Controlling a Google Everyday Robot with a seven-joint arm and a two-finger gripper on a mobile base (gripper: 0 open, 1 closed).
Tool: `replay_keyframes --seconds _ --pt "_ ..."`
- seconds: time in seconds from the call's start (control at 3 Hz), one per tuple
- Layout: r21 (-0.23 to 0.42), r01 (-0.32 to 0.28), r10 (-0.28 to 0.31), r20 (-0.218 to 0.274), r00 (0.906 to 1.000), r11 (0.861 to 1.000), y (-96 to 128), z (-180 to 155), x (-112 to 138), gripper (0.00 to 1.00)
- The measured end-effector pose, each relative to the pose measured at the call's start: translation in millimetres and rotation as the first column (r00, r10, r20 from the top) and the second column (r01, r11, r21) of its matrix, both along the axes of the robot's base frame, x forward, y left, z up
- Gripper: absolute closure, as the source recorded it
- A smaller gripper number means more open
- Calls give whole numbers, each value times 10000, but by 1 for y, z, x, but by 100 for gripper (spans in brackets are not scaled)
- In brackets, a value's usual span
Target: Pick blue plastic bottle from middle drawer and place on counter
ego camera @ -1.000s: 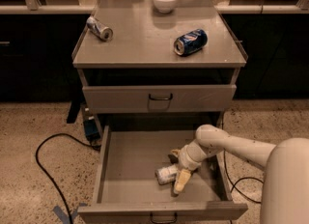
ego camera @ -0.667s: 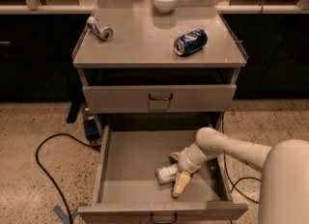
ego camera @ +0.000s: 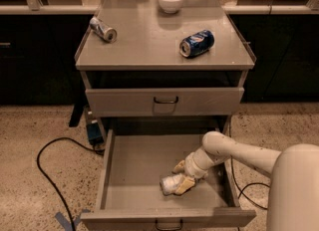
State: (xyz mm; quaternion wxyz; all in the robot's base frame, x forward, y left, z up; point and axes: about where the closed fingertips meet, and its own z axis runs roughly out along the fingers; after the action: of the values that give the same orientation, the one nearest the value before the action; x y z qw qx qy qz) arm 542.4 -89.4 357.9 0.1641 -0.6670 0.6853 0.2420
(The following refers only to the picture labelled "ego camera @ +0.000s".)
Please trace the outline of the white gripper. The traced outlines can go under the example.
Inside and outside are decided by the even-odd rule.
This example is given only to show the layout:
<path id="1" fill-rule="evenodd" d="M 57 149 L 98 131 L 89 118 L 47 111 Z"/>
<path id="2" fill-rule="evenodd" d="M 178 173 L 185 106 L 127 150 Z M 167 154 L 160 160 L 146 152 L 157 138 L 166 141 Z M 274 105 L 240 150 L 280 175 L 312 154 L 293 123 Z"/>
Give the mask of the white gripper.
<path id="1" fill-rule="evenodd" d="M 174 191 L 175 195 L 183 195 L 195 186 L 195 179 L 202 179 L 208 176 L 208 171 L 214 166 L 211 154 L 208 154 L 202 147 L 192 152 L 185 162 L 182 160 L 172 170 L 173 174 L 185 172 Z"/>

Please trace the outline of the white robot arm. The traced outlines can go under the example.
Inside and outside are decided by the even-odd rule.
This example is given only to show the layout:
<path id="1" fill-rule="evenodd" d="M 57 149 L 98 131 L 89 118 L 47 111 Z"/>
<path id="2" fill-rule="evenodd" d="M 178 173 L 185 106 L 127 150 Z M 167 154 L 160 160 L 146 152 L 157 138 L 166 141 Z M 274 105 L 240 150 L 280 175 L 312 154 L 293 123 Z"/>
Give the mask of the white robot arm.
<path id="1" fill-rule="evenodd" d="M 240 143 L 217 131 L 173 170 L 173 193 L 182 195 L 229 158 L 270 178 L 267 231 L 319 231 L 319 146 L 295 144 L 282 151 Z"/>

